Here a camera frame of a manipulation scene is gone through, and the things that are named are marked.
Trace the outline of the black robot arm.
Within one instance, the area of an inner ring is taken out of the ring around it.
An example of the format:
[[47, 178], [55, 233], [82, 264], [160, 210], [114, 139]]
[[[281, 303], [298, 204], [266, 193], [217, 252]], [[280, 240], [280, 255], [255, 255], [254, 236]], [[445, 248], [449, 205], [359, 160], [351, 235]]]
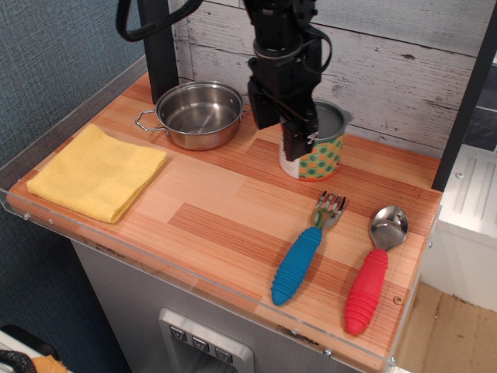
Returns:
[[247, 1], [255, 30], [248, 97], [260, 129], [283, 126], [283, 149], [293, 161], [311, 152], [318, 138], [312, 97], [331, 59], [322, 56], [329, 37], [311, 25], [313, 1]]

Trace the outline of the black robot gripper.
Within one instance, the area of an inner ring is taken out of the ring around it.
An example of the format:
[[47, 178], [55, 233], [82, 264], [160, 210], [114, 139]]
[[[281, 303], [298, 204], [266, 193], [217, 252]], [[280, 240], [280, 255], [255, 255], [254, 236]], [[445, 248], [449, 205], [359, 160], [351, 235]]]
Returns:
[[265, 50], [258, 44], [254, 49], [248, 61], [248, 97], [256, 125], [262, 130], [283, 117], [283, 150], [286, 160], [294, 161], [310, 153], [318, 139], [312, 93], [331, 61], [332, 42], [308, 26], [286, 50]]

